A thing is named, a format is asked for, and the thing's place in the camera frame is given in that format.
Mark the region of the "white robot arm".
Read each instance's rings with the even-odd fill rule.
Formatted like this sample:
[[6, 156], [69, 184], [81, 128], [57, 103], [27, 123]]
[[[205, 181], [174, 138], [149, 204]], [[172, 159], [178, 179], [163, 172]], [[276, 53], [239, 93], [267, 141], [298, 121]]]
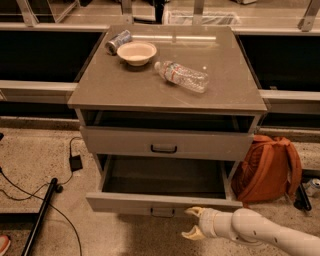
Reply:
[[290, 256], [319, 256], [320, 238], [278, 225], [261, 214], [241, 208], [233, 213], [212, 208], [192, 207], [185, 211], [199, 220], [182, 236], [189, 240], [226, 238], [235, 243], [258, 247], [273, 245]]

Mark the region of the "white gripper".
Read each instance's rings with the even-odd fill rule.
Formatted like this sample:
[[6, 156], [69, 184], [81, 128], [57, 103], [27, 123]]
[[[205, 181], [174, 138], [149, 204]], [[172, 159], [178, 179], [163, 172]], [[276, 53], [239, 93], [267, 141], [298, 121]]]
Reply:
[[194, 206], [187, 208], [185, 210], [187, 215], [193, 215], [199, 217], [199, 227], [197, 225], [193, 226], [192, 229], [188, 232], [182, 232], [181, 235], [189, 240], [202, 240], [205, 237], [207, 238], [216, 238], [217, 234], [214, 228], [214, 220], [218, 210], [211, 208], [205, 208]]

